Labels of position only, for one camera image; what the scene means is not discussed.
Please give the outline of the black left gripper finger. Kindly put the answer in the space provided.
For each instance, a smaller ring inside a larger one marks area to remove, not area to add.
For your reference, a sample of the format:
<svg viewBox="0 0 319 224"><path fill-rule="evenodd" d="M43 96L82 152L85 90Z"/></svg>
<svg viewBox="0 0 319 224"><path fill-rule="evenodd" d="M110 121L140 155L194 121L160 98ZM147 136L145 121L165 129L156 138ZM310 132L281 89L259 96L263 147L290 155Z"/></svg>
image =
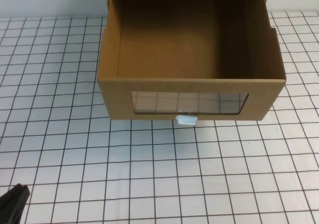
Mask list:
<svg viewBox="0 0 319 224"><path fill-rule="evenodd" d="M17 184L0 197L0 224L19 224L30 196L27 185Z"/></svg>

